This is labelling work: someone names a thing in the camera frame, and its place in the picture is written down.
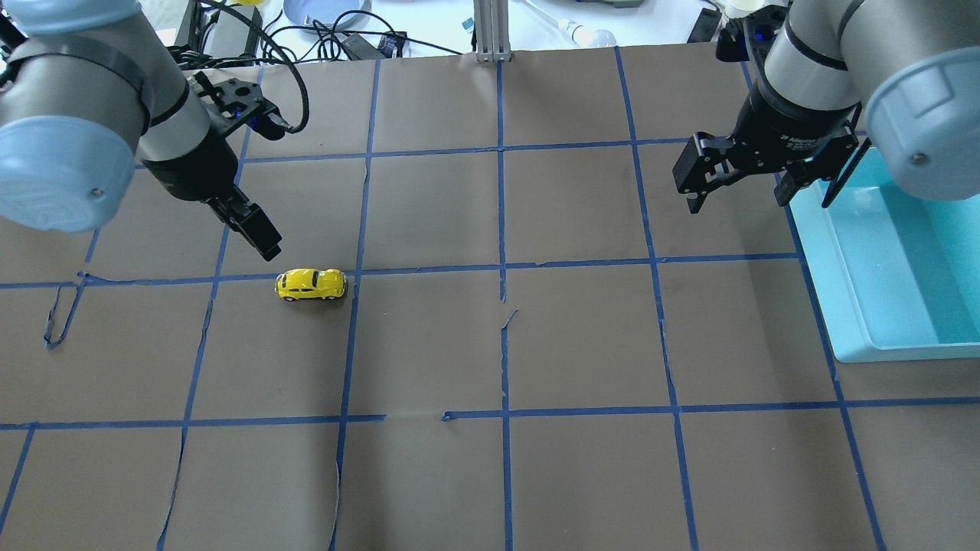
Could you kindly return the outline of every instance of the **grid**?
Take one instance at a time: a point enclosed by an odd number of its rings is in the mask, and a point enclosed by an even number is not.
[[[71,328],[74,312],[80,300],[82,300],[84,289],[87,286],[115,286],[115,285],[182,285],[195,283],[209,283],[211,293],[208,302],[207,312],[201,327],[201,339],[198,345],[196,359],[193,367],[190,387],[187,392],[186,406],[182,419],[174,420],[133,420],[133,421],[92,421],[92,422],[46,422],[46,423],[26,423],[26,424],[2,424],[0,431],[22,431],[24,433],[24,445],[21,450],[15,474],[10,487],[6,493],[3,510],[0,512],[0,532],[3,530],[8,513],[13,501],[16,499],[18,482],[24,469],[25,462],[29,458],[30,446],[33,437],[38,431],[42,430],[62,430],[78,428],[127,428],[127,427],[179,427],[181,429],[181,450],[186,442],[187,431],[196,426],[274,426],[274,425],[311,425],[311,424],[337,424],[339,427],[336,448],[336,466],[339,480],[343,480],[343,467],[345,456],[345,443],[347,437],[347,427],[350,423],[383,423],[384,415],[350,415],[350,390],[351,378],[354,367],[355,342],[357,335],[358,311],[360,305],[359,290],[363,277],[382,276],[382,275],[406,275],[406,274],[428,274],[441,272],[498,272],[500,275],[500,298],[501,302],[507,298],[508,271],[513,270],[543,270],[552,268],[568,267],[596,267],[596,266],[628,266],[640,265],[649,266],[651,274],[651,291],[656,303],[657,319],[659,324],[659,339],[664,363],[664,375],[667,381],[667,391],[669,405],[662,406],[626,406],[626,407],[591,407],[591,408],[550,408],[550,409],[517,409],[511,408],[510,404],[510,375],[509,375],[509,325],[513,317],[517,314],[514,311],[507,322],[500,328],[500,351],[501,351],[501,390],[503,397],[499,410],[467,410],[467,411],[447,411],[442,417],[443,422],[454,422],[471,419],[500,419],[501,431],[503,435],[502,462],[503,462],[503,492],[504,492],[504,533],[506,549],[511,551],[515,548],[514,524],[513,524],[513,490],[511,475],[511,419],[514,418],[534,418],[534,417],[567,417],[567,416],[628,416],[628,415],[669,415],[673,420],[674,439],[680,478],[684,510],[687,521],[690,547],[699,549],[698,530],[696,524],[697,503],[694,503],[691,493],[687,459],[684,445],[684,434],[681,425],[681,418],[689,413],[716,413],[716,412],[760,412],[760,411],[793,411],[793,410],[837,410],[840,412],[841,421],[845,429],[847,440],[850,446],[854,461],[860,491],[864,500],[866,513],[870,521],[873,537],[878,549],[885,549],[885,537],[877,520],[874,503],[868,488],[868,483],[864,475],[858,441],[852,427],[849,411],[855,408],[883,408],[897,406],[935,406],[935,405],[965,405],[980,404],[980,396],[949,396],[939,398],[892,398],[892,399],[871,399],[871,400],[848,400],[844,396],[841,384],[838,380],[836,368],[830,349],[827,332],[823,323],[819,304],[816,299],[812,280],[809,276],[807,259],[803,252],[799,236],[796,231],[795,223],[789,209],[784,209],[787,222],[789,224],[795,251],[789,253],[766,253],[766,254],[744,254],[744,255],[702,255],[702,256],[658,256],[655,249],[654,238],[651,232],[649,213],[647,212],[647,201],[645,196],[645,185],[643,182],[643,171],[640,162],[639,146],[660,143],[682,143],[687,138],[665,138],[665,139],[638,139],[634,124],[633,110],[630,102],[628,78],[623,66],[619,48],[614,49],[616,65],[622,91],[623,108],[629,127],[628,140],[598,141],[598,142],[577,142],[577,143],[555,143],[555,144],[534,144],[534,145],[506,145],[504,139],[504,71],[503,66],[498,64],[496,67],[496,99],[497,99],[497,143],[495,146],[481,148],[459,148],[459,149],[439,149],[422,151],[396,151],[396,152],[374,152],[374,122],[377,107],[378,82],[382,64],[378,61],[374,64],[372,94],[370,102],[370,115],[367,134],[367,149],[364,154],[332,154],[314,155],[304,157],[278,157],[267,159],[247,159],[251,130],[246,130],[244,143],[239,156],[238,174],[236,182],[241,177],[242,168],[246,164],[277,163],[289,161],[312,161],[328,159],[364,159],[367,175],[363,185],[361,219],[358,237],[358,250],[356,267],[349,271],[354,278],[353,293],[351,296],[350,324],[347,336],[347,352],[344,370],[344,383],[341,401],[340,415],[338,416],[310,416],[310,417],[280,417],[280,418],[247,418],[247,419],[192,419],[191,414],[194,407],[197,383],[201,372],[201,365],[207,345],[208,327],[211,322],[212,307],[218,297],[221,284],[226,281],[243,280],[265,280],[272,279],[276,274],[234,274],[226,275],[221,271],[225,248],[228,241],[228,228],[226,227],[221,237],[220,249],[216,259],[214,274],[210,277],[183,277],[170,279],[133,279],[133,280],[109,280],[95,275],[82,273],[78,282],[72,281],[38,281],[24,283],[0,283],[0,290],[13,288],[74,288],[76,293],[69,311],[64,333],[68,333]],[[748,69],[743,64],[743,73],[746,83],[751,86],[751,79]],[[574,148],[601,148],[629,146],[632,152],[632,159],[637,183],[637,194],[641,209],[642,225],[648,256],[644,258],[621,258],[603,259],[593,261],[556,261],[545,263],[513,263],[507,260],[506,250],[506,231],[505,220],[505,153],[510,151],[525,150],[544,150],[544,149],[574,149]],[[399,156],[419,156],[419,155],[446,155],[464,154],[477,152],[496,152],[498,163],[498,199],[499,199],[499,262],[497,264],[484,265],[458,265],[458,266],[430,266],[421,268],[393,268],[393,269],[365,269],[364,251],[365,234],[368,221],[368,198],[370,192],[371,161],[375,157],[399,157]],[[92,259],[99,239],[99,231],[95,231],[92,236],[91,244],[85,256],[87,264]],[[835,400],[828,401],[801,401],[801,402],[770,402],[770,403],[736,403],[736,404],[681,404],[677,397],[673,378],[670,370],[670,357],[665,338],[665,312],[661,293],[660,266],[671,263],[697,263],[697,262],[728,262],[728,261],[754,261],[765,262],[770,260],[794,259],[799,261],[807,291],[812,306],[812,312],[816,319],[823,353],[826,359],[827,368],[831,377]],[[174,483],[173,492],[176,493],[178,482]],[[166,542],[167,527],[157,544],[158,549],[163,549]],[[331,539],[330,551],[334,549],[335,537]]]

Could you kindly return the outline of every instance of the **yellow toy car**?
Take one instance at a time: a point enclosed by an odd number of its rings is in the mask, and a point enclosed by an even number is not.
[[[275,279],[275,293],[288,302],[307,298],[333,300],[344,296],[346,290],[347,278],[343,272],[333,268],[290,270]]]

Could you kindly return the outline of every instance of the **blue tape line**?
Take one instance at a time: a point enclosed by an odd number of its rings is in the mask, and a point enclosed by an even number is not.
[[[88,243],[88,251],[85,253],[85,264],[92,262],[92,255],[95,254],[95,245],[99,242],[99,235],[102,234],[102,228],[96,227],[95,231],[92,232],[92,240]]]
[[[837,409],[837,402],[773,402],[761,404],[699,404],[680,406],[682,413],[729,413],[729,412],[786,412],[799,410]]]
[[[661,143],[687,143],[690,138],[654,138],[635,140],[637,145],[656,145]]]
[[[980,404],[980,396],[946,396],[938,398],[883,398],[845,400],[848,408],[895,408],[905,406],[965,406]]]
[[[262,77],[264,74],[265,67],[259,67],[259,77],[257,78],[259,84],[262,83]],[[242,172],[245,167],[245,157],[248,154],[248,144],[251,137],[252,129],[250,127],[246,127],[245,136],[242,138],[242,148],[238,152],[238,168],[235,170],[234,178],[235,187],[241,186]],[[184,449],[187,445],[187,423],[190,421],[191,414],[194,410],[194,397],[197,395],[197,383],[201,378],[201,364],[204,363],[204,349],[208,344],[208,327],[211,326],[211,314],[215,307],[215,300],[218,298],[218,287],[221,284],[221,264],[224,262],[224,253],[227,250],[229,233],[230,228],[228,225],[224,225],[224,228],[221,230],[221,243],[218,247],[218,256],[215,258],[214,275],[211,277],[211,294],[208,298],[208,309],[204,313],[204,321],[201,324],[201,340],[198,343],[197,354],[194,358],[194,367],[191,370],[190,384],[187,389],[187,401],[184,405],[183,424],[180,428],[180,451],[177,454],[177,470],[176,475],[173,478],[171,502],[167,509],[167,517],[164,520],[164,527],[160,530],[160,536],[157,538],[157,551],[164,551],[164,546],[167,543],[167,532],[171,525],[173,505],[176,503],[177,487],[180,484],[180,473],[183,468]]]
[[[57,338],[52,339],[52,329],[54,328],[54,317],[55,312],[58,308],[58,302],[61,298],[62,287],[58,287],[58,291],[55,294],[54,304],[51,305],[51,310],[48,311],[48,319],[46,326],[44,328],[44,348],[46,350],[54,350],[61,345],[62,342],[68,338],[69,329],[72,328],[72,321],[74,321],[74,315],[78,311],[78,303],[81,302],[81,295],[85,292],[85,282],[86,278],[84,273],[79,273],[81,275],[81,281],[78,285],[70,283],[66,286],[74,287],[74,300],[72,301],[72,308],[68,311],[68,316],[65,318],[65,326],[62,327],[61,334]]]
[[[213,293],[218,290],[218,286],[215,284],[213,288]],[[208,327],[211,326],[211,314],[215,308],[215,298],[214,294],[212,298],[208,300],[208,309],[204,313],[204,323],[201,325],[201,340],[197,345],[197,355],[194,358],[194,370],[191,373],[190,378],[190,388],[187,391],[187,402],[184,404],[184,420],[188,421],[190,419],[191,413],[194,410],[194,397],[197,395],[197,383],[201,377],[201,364],[204,363],[204,347],[208,343]]]
[[[597,416],[597,415],[650,415],[650,414],[672,414],[676,408],[673,406],[622,406],[622,407],[601,407],[601,408],[541,408],[515,410],[511,412],[511,417],[578,417],[578,416]]]
[[[347,422],[348,412],[351,404],[351,379],[354,374],[354,351],[355,337],[358,328],[358,311],[361,305],[361,275],[364,269],[365,257],[365,234],[368,229],[368,199],[370,197],[370,169],[371,157],[374,150],[374,124],[377,120],[377,88],[381,79],[381,61],[374,62],[374,78],[371,83],[370,114],[367,118],[367,153],[365,154],[365,183],[361,195],[361,224],[358,228],[358,257],[356,270],[358,274],[354,276],[354,297],[351,301],[351,321],[347,330],[347,359],[344,363],[344,388],[340,398],[340,428],[337,430],[337,492],[340,492],[341,483],[344,475],[344,449],[347,443]],[[333,524],[333,532],[330,534],[329,551],[334,551],[337,545],[337,525]]]
[[[779,175],[774,175],[774,178],[778,184]],[[871,490],[867,484],[867,477],[864,475],[864,465],[860,457],[860,451],[858,450],[858,440],[855,438],[854,427],[851,425],[851,414],[848,412],[847,402],[844,399],[844,390],[841,388],[841,382],[837,377],[837,366],[834,363],[834,354],[831,351],[830,338],[827,335],[827,328],[823,319],[823,313],[820,310],[820,302],[816,298],[816,289],[813,287],[813,279],[809,273],[807,255],[804,252],[803,243],[800,241],[800,234],[797,231],[796,221],[793,219],[792,211],[790,211],[789,207],[786,207],[783,209],[783,212],[786,213],[786,222],[790,227],[790,234],[793,237],[793,245],[800,254],[800,268],[803,271],[804,283],[807,286],[807,295],[809,296],[810,307],[813,309],[816,329],[820,335],[820,344],[823,347],[823,355],[827,362],[827,370],[830,372],[831,383],[834,385],[834,394],[837,396],[838,406],[841,411],[841,421],[844,424],[844,432],[848,438],[848,446],[851,448],[851,456],[854,460],[855,471],[857,473],[857,483],[860,486],[861,496],[864,499],[864,508],[867,511],[868,520],[871,523],[871,532],[874,534],[875,545],[879,551],[884,551],[886,549],[885,538],[881,532],[881,525],[878,524],[878,515],[875,512],[874,502],[871,499]]]
[[[267,417],[254,419],[195,419],[189,426],[278,426],[278,425],[329,425],[340,423],[381,423],[383,415]]]
[[[422,266],[418,268],[372,268],[355,271],[360,276],[400,276],[407,274],[435,274],[441,272],[490,272],[500,269],[499,264],[468,264],[461,266]]]
[[[504,66],[497,62],[497,246],[500,260],[500,301],[507,302],[507,193],[504,187]]]
[[[703,255],[703,256],[665,256],[654,259],[658,264],[680,262],[732,262],[742,260],[784,260],[799,259],[797,253],[758,253],[748,255]]]
[[[193,285],[199,283],[213,283],[213,277],[175,277],[172,279],[106,279],[98,275],[86,274],[86,286],[92,287],[112,287],[129,285]]]
[[[71,281],[39,281],[34,283],[0,283],[0,291],[4,289],[52,289],[74,285]]]
[[[221,282],[225,281],[263,281],[267,279],[276,279],[279,277],[278,273],[267,273],[267,274],[236,274],[236,275],[222,275],[219,277]]]
[[[507,226],[505,223],[505,189],[504,189],[504,62],[497,62],[497,193],[498,193],[498,230],[500,245],[500,301],[507,302]],[[514,490],[511,484],[511,378],[510,356],[508,352],[508,331],[511,320],[517,310],[500,328],[500,380],[501,380],[501,437],[503,441],[504,461],[504,547],[514,551]]]
[[[417,149],[413,151],[378,151],[374,157],[420,157],[427,155],[465,155],[469,153],[488,153],[498,151],[497,147],[459,147],[454,149]]]
[[[7,489],[7,498],[3,502],[3,510],[0,511],[0,534],[3,534],[3,527],[7,523],[7,515],[10,514],[10,506],[14,503],[14,493],[17,492],[17,484],[21,481],[21,474],[24,472],[24,463],[27,461],[27,452],[30,451],[30,442],[34,439],[34,429],[29,428],[24,437],[24,446],[21,447],[21,456],[17,460],[17,467],[14,469],[14,477],[10,481]]]
[[[479,411],[449,411],[442,414],[442,422],[454,421],[456,419],[498,419],[504,416],[503,410],[479,410]]]
[[[580,268],[590,266],[630,266],[650,264],[649,258],[612,258],[607,260],[557,260],[548,262],[515,262],[507,264],[508,270],[533,270],[536,268]]]
[[[381,423],[384,415],[351,415],[347,423]],[[93,428],[188,428],[193,426],[279,426],[323,425],[340,423],[340,416],[258,417],[232,419],[160,419],[146,421],[69,421],[32,422],[0,425],[0,431],[12,430],[87,430]]]
[[[661,298],[660,272],[657,267],[657,253],[654,249],[654,239],[650,232],[650,216],[647,212],[647,197],[643,182],[643,169],[640,164],[640,149],[636,142],[636,124],[633,119],[633,106],[629,99],[629,86],[626,83],[626,70],[622,64],[622,54],[619,47],[613,49],[615,53],[616,68],[619,71],[619,84],[622,88],[622,100],[626,109],[626,120],[629,123],[629,139],[633,149],[633,169],[636,173],[636,189],[640,201],[640,215],[643,219],[643,233],[647,239],[647,252],[650,255],[650,274],[653,279],[654,301],[657,304],[657,322],[660,329],[661,351],[663,353],[663,373],[667,382],[667,393],[670,397],[670,406],[677,407],[677,390],[674,387],[673,376],[670,373],[670,357],[667,353],[666,333],[664,332],[663,321],[663,301]],[[691,542],[691,549],[698,551],[698,530],[694,519],[694,505],[691,499],[691,483],[687,469],[687,452],[684,449],[684,432],[680,422],[680,412],[674,413],[674,441],[677,444],[677,464],[680,473],[681,491],[684,495],[684,513],[687,517],[687,531]]]
[[[293,163],[297,161],[333,161],[336,159],[363,159],[364,153],[329,153],[324,155],[292,155],[288,157],[265,157],[246,159],[246,165],[264,165],[266,163]]]
[[[656,257],[654,260],[658,264],[671,264],[683,262],[729,262],[729,261],[749,261],[749,260],[781,260],[799,259],[796,253],[761,253],[747,255],[703,255],[703,256],[680,256],[680,257]],[[595,266],[631,266],[649,264],[646,258],[612,258],[596,260],[559,260],[548,262],[508,262],[507,270],[531,270],[538,268],[575,268],[575,267],[595,267]],[[434,274],[442,272],[489,272],[501,269],[500,264],[463,264],[447,266],[419,266],[414,268],[370,268],[365,270],[349,270],[351,276],[394,276],[407,274]],[[219,275],[218,280],[225,281],[252,281],[275,279],[278,273],[265,274],[232,274]],[[107,279],[98,275],[86,274],[86,286],[105,287],[114,285],[193,285],[200,283],[211,283],[213,277],[175,277],[161,279]],[[59,286],[74,285],[71,281],[41,281],[25,283],[0,283],[0,290],[4,289],[29,289],[29,288],[55,288]]]
[[[468,153],[489,153],[492,151],[545,151],[550,149],[582,149],[592,147],[618,147],[636,143],[638,145],[655,145],[665,143],[686,143],[689,138],[669,137],[669,138],[649,138],[636,140],[609,140],[609,141],[580,141],[566,143],[530,143],[505,145],[498,140],[496,146],[486,145],[483,147],[456,147],[447,149],[416,149],[401,151],[373,151],[371,157],[419,157],[427,155],[464,155]],[[286,157],[265,157],[258,159],[246,159],[247,165],[261,165],[268,163],[294,163],[301,161],[333,161],[337,159],[364,159],[368,153],[328,153],[323,155],[292,155]]]
[[[526,145],[502,146],[507,151],[543,151],[549,149],[581,149],[585,147],[616,147],[629,145],[628,140],[613,141],[582,141],[571,143],[534,143]]]

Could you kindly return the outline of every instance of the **plastic bin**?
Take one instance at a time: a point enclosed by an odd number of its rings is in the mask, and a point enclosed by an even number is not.
[[[837,359],[980,358],[980,196],[907,195],[874,148],[821,209],[826,187],[791,209]]]

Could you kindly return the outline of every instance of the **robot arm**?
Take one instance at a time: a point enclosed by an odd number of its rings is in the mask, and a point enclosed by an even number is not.
[[[697,213],[721,186],[786,171],[780,206],[818,178],[833,182],[827,206],[863,105],[902,189],[933,200],[980,193],[978,28],[977,0],[797,0],[788,14],[767,6],[736,20],[717,57],[751,61],[759,77],[729,136],[689,140],[677,191]]]
[[[0,82],[0,215],[41,229],[99,227],[138,157],[172,196],[208,204],[266,260],[278,254],[278,231],[234,185],[238,160],[225,141],[246,121],[271,139],[284,134],[258,85],[214,87],[201,75],[192,86],[136,0],[5,7],[29,39],[11,45]],[[237,121],[199,97],[209,95]]]

